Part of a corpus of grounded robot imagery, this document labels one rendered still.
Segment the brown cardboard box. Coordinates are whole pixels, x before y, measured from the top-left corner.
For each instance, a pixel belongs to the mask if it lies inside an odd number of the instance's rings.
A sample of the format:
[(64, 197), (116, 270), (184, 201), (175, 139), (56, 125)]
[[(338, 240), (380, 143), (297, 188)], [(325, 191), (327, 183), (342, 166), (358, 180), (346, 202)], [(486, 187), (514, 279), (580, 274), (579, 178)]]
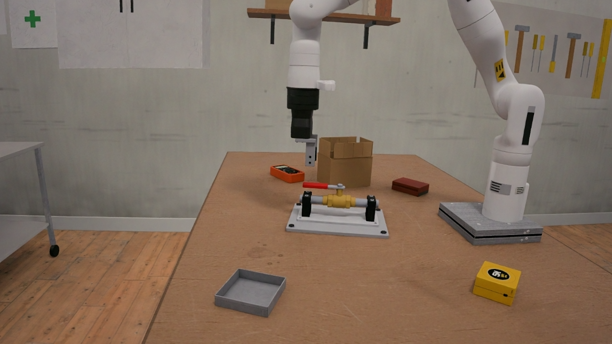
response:
[[(317, 182), (345, 189), (370, 186), (373, 142), (360, 137), (324, 137), (319, 142)], [(369, 143), (363, 143), (369, 142)]]

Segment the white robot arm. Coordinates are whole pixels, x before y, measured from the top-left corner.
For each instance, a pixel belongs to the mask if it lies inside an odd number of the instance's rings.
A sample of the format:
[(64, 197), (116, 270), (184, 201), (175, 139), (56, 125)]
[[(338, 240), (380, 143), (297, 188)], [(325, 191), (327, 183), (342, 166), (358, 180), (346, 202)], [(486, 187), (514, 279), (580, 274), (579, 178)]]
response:
[[(319, 66), (322, 20), (360, 0), (293, 0), (289, 65)], [(544, 118), (540, 88), (519, 84), (506, 60), (505, 33), (490, 0), (447, 0), (453, 24), (480, 72), (495, 112), (507, 120), (492, 146), (484, 217), (514, 223), (523, 219), (527, 177)]]

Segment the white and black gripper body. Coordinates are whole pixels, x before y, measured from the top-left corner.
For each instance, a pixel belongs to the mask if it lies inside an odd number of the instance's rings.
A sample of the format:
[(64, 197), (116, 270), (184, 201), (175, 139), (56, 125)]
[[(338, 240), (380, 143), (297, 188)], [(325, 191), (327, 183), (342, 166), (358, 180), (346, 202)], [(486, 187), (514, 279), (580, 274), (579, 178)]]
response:
[(335, 81), (320, 80), (318, 66), (290, 65), (288, 71), (287, 109), (291, 109), (291, 138), (310, 139), (313, 111), (319, 107), (319, 90), (335, 91)]

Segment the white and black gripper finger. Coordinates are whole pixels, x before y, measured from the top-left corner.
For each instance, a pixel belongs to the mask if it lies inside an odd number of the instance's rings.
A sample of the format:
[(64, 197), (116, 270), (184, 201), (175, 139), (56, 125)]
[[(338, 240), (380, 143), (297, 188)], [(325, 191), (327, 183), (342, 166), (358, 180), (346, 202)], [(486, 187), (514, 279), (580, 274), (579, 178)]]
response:
[(315, 161), (317, 160), (317, 134), (312, 134), (311, 139), (316, 139)]
[(297, 143), (306, 143), (305, 166), (315, 166), (316, 139), (295, 139)]

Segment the dark red rectangular block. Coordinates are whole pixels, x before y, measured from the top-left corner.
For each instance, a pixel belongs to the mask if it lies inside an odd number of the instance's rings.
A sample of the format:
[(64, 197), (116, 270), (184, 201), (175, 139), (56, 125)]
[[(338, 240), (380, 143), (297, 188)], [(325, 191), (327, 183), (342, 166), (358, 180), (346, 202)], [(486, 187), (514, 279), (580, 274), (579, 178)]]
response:
[(399, 178), (392, 181), (392, 190), (397, 190), (417, 197), (428, 193), (429, 186), (428, 183), (408, 178)]

